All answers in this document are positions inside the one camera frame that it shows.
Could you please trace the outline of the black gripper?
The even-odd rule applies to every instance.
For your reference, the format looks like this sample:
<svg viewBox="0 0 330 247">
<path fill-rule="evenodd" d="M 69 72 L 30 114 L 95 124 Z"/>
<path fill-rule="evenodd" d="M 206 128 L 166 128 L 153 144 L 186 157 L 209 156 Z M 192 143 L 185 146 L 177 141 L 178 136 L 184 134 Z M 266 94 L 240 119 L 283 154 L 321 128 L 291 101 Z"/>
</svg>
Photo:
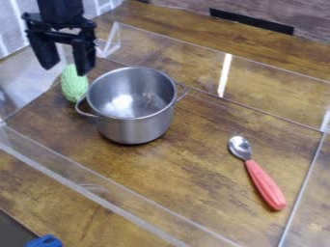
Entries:
<svg viewBox="0 0 330 247">
<path fill-rule="evenodd" d="M 85 17 L 78 23 L 51 23 L 39 13 L 25 13 L 22 19 L 42 67 L 51 69 L 61 61 L 55 43 L 73 42 L 78 75 L 85 76 L 95 67 L 95 23 Z"/>
</svg>

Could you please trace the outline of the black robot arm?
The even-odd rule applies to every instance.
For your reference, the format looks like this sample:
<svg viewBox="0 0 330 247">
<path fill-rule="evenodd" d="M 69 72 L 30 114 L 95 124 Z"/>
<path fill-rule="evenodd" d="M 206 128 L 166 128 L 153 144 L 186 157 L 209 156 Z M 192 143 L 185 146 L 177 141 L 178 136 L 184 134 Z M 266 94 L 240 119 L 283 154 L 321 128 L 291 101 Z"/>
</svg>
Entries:
<svg viewBox="0 0 330 247">
<path fill-rule="evenodd" d="M 95 23 L 85 18 L 83 0 L 37 0 L 39 13 L 23 13 L 26 35 L 38 61 L 51 69 L 61 61 L 57 44 L 73 46 L 77 71 L 95 67 Z"/>
</svg>

